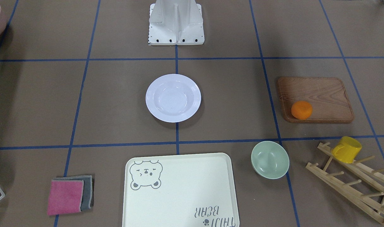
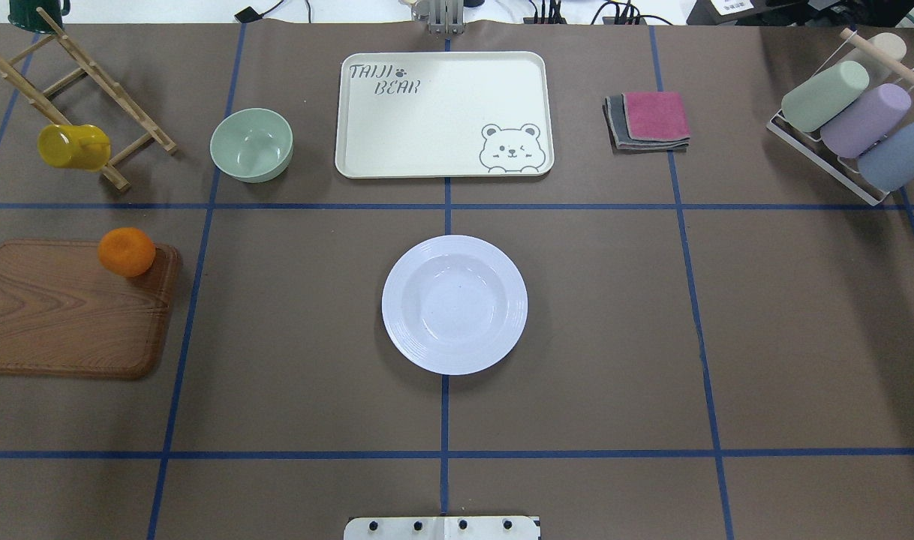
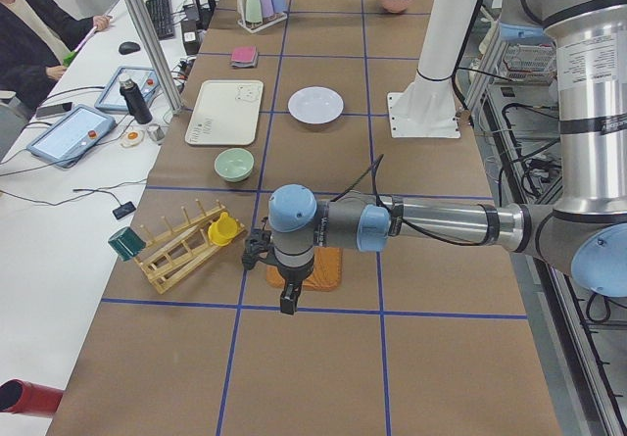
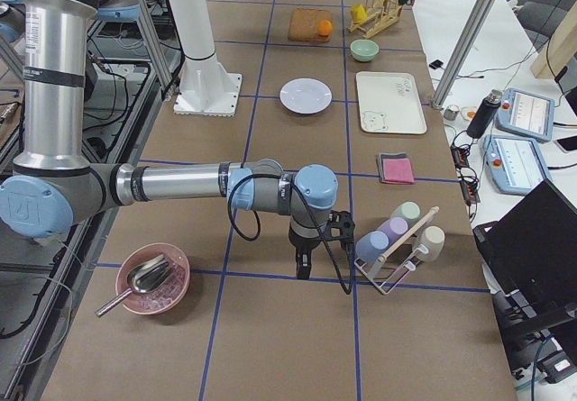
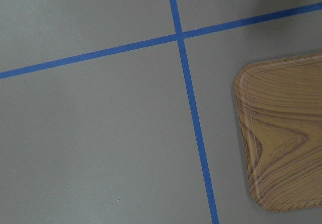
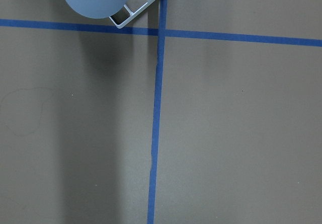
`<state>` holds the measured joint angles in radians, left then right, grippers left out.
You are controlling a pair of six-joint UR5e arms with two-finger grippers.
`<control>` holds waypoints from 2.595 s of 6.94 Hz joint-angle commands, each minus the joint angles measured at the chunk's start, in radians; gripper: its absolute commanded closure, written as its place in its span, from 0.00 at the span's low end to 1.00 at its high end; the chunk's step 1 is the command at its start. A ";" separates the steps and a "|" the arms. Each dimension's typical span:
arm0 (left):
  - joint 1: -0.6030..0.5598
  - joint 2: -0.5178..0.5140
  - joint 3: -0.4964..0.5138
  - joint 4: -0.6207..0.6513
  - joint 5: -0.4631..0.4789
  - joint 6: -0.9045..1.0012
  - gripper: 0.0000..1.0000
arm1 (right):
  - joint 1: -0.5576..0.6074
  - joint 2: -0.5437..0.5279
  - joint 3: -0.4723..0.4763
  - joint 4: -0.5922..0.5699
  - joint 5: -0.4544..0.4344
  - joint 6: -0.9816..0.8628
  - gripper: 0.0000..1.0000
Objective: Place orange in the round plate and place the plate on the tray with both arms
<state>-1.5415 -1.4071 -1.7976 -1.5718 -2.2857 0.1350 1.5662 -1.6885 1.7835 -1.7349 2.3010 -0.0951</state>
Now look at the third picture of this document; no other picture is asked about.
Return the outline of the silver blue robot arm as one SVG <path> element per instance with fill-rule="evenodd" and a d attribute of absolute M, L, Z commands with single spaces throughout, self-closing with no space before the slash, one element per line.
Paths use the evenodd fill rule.
<path fill-rule="evenodd" d="M 297 184 L 270 197 L 269 259 L 297 309 L 315 247 L 379 252 L 397 235 L 498 244 L 607 297 L 626 293 L 626 0 L 504 0 L 504 27 L 539 26 L 556 46 L 562 193 L 551 206 L 406 203 L 354 193 L 318 201 Z"/>

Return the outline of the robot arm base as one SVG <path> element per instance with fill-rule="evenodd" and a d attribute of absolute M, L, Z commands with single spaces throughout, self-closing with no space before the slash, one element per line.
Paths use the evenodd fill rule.
<path fill-rule="evenodd" d="M 626 0 L 503 0 L 500 36 L 510 42 L 543 42 L 616 23 Z"/>

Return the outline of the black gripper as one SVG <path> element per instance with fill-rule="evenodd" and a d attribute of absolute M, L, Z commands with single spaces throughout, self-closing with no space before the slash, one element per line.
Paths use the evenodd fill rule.
<path fill-rule="evenodd" d="M 298 310 L 300 286 L 314 271 L 314 248 L 292 254 L 274 248 L 276 268 L 287 283 L 280 295 L 280 312 L 293 315 Z"/>

